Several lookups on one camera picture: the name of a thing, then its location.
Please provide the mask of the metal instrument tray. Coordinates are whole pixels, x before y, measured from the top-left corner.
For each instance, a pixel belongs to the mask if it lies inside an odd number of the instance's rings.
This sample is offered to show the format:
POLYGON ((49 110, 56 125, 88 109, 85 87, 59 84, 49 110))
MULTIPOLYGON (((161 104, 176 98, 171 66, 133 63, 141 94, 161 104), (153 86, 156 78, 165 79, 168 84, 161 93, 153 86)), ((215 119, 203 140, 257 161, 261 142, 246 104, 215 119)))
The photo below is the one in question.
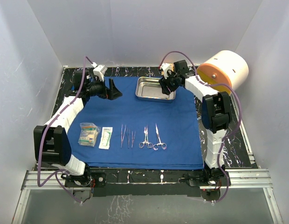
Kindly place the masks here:
POLYGON ((171 103, 176 97, 175 92, 170 95, 163 94, 159 78, 155 77, 140 77, 135 94, 139 100, 165 103, 171 103))

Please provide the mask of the white suture packet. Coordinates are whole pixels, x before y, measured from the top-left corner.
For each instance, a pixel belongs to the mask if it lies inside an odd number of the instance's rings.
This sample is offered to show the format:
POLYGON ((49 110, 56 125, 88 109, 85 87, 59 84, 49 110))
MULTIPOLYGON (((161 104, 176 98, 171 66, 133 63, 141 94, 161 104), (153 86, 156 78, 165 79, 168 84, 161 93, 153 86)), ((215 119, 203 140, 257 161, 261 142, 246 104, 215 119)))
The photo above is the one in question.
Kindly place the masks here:
POLYGON ((99 149, 106 149, 106 150, 109 149, 112 131, 113 127, 102 128, 102 135, 100 138, 99 149))

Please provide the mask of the blue surgical drape cloth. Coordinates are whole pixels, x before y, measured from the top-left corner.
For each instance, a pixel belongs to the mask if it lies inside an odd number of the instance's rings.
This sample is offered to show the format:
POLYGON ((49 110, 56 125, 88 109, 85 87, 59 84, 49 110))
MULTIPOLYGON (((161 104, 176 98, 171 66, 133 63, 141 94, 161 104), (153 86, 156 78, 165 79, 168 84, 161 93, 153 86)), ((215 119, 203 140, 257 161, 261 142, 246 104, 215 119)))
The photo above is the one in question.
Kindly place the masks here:
POLYGON ((68 130, 72 154, 92 167, 203 168, 194 95, 180 87, 170 103, 136 97, 136 77, 114 77, 122 96, 91 97, 68 130), (109 149, 81 146, 80 124, 112 127, 109 149))

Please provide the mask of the steel surgical scissors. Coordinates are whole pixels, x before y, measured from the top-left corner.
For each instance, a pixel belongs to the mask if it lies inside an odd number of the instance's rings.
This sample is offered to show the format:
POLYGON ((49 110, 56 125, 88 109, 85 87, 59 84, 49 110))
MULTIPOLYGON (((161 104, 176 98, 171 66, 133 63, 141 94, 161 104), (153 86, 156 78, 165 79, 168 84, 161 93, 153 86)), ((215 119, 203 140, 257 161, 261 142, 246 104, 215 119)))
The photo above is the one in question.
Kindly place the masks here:
POLYGON ((155 151, 158 150, 158 147, 161 147, 163 150, 167 149, 166 143, 164 143, 164 142, 161 141, 157 124, 155 124, 155 128, 156 128, 157 143, 154 144, 152 148, 153 148, 155 151))

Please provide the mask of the steel hemostat clamp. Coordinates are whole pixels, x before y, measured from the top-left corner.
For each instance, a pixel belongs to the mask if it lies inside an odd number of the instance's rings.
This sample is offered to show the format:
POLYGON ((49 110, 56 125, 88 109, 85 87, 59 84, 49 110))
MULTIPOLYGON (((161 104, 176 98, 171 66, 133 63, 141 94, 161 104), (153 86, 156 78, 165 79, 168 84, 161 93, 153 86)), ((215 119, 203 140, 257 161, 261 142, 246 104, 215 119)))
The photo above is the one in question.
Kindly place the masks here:
POLYGON ((139 148, 143 148, 144 146, 147 148, 153 147, 153 144, 148 140, 148 126, 144 127, 144 141, 139 143, 139 148))

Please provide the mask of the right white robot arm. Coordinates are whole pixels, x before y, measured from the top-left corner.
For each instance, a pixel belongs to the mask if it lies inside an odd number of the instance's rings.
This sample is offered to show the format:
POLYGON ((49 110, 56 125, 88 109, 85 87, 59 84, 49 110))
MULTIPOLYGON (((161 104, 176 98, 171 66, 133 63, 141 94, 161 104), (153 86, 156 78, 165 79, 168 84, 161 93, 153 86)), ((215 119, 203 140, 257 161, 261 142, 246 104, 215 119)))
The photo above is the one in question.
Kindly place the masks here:
POLYGON ((219 92, 202 81, 200 76, 189 70, 185 60, 174 64, 161 63, 158 69, 162 93, 169 95, 184 87, 202 102, 201 121, 207 131, 207 153, 203 180, 214 185, 224 176, 224 136, 231 122, 230 98, 226 91, 219 92))

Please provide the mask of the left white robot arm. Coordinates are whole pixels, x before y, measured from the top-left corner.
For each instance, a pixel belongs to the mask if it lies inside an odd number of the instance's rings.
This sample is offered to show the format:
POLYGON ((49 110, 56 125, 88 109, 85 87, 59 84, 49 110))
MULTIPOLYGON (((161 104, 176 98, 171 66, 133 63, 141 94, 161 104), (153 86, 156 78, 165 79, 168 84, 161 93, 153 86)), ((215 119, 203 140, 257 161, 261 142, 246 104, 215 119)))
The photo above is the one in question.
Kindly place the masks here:
POLYGON ((115 100, 122 93, 113 79, 109 79, 106 85, 104 73, 96 69, 76 71, 72 87, 66 92, 60 108, 46 124, 36 126, 33 131, 36 161, 39 164, 48 163, 70 176, 76 176, 75 180, 81 186, 89 185, 92 175, 86 171, 86 163, 72 154, 67 132, 75 117, 93 96, 115 100))

